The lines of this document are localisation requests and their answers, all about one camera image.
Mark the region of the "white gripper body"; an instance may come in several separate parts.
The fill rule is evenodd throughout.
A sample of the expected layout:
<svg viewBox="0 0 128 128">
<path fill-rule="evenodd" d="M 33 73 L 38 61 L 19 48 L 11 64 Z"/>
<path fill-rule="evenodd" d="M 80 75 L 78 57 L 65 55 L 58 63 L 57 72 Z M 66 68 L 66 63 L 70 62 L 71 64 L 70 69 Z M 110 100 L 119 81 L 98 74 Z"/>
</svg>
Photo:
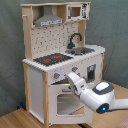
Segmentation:
<svg viewBox="0 0 128 128">
<path fill-rule="evenodd" d="M 85 90 L 88 89 L 88 85 L 84 78 L 80 78 L 74 72 L 71 72 L 67 75 L 72 93 L 76 96 L 80 96 L 80 94 Z"/>
</svg>

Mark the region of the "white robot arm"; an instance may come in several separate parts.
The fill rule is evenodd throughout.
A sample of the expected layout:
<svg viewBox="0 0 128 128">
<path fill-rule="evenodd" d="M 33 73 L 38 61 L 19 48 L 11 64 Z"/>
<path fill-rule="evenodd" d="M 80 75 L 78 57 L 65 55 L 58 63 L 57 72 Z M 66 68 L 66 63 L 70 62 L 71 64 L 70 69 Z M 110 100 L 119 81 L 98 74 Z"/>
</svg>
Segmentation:
<svg viewBox="0 0 128 128">
<path fill-rule="evenodd" d="M 99 114 L 128 109 L 128 99 L 116 99 L 112 84 L 101 82 L 91 89 L 84 78 L 68 74 L 73 94 L 92 111 Z"/>
</svg>

